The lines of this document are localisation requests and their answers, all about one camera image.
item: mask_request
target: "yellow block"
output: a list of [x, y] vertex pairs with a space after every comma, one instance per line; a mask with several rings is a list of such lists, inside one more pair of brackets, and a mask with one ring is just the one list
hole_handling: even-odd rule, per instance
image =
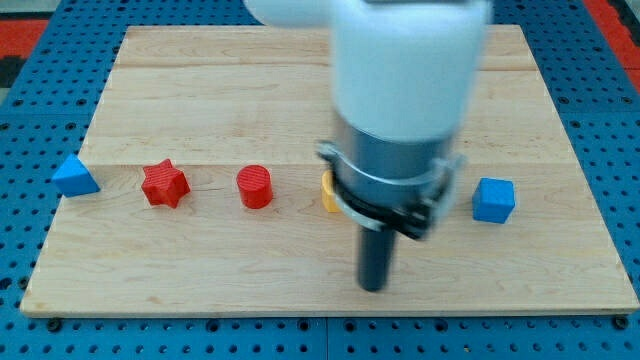
[[333, 175], [331, 174], [331, 170], [327, 170], [322, 174], [322, 204], [327, 212], [340, 212], [334, 196]]

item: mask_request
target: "wooden table surface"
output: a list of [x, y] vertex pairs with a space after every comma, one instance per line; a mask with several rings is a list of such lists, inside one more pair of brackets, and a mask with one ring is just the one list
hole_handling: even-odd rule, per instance
[[[80, 158], [102, 187], [63, 198], [21, 303], [33, 317], [628, 313], [639, 304], [524, 37], [492, 26], [457, 151], [468, 165], [427, 242], [399, 239], [389, 286], [355, 281], [356, 226], [320, 201], [331, 133], [327, 33], [131, 27]], [[142, 166], [192, 192], [151, 207]], [[260, 163], [274, 201], [242, 207]], [[509, 223], [475, 222], [480, 177], [512, 179]]]

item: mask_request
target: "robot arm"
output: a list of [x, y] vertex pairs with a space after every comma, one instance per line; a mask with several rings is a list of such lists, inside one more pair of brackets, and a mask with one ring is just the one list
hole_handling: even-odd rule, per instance
[[[485, 0], [245, 0], [274, 25], [331, 29], [334, 138], [318, 153], [336, 202], [362, 227], [358, 281], [384, 287], [396, 232], [423, 238], [453, 203]], [[298, 11], [302, 14], [295, 17]]]

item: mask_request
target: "red cylinder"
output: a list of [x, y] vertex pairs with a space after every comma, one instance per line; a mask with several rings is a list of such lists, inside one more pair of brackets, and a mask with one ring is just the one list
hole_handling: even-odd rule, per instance
[[263, 208], [273, 199], [271, 175], [269, 170], [260, 165], [245, 166], [236, 177], [240, 200], [250, 209]]

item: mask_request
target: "blue pegboard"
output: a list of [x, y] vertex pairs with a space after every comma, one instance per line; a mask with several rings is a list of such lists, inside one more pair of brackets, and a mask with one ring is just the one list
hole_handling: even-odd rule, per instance
[[[498, 0], [520, 24], [636, 291], [640, 100], [580, 1]], [[18, 310], [128, 25], [257, 24], [239, 0], [63, 0], [0, 107], [0, 358], [637, 358], [640, 317], [27, 319]]]

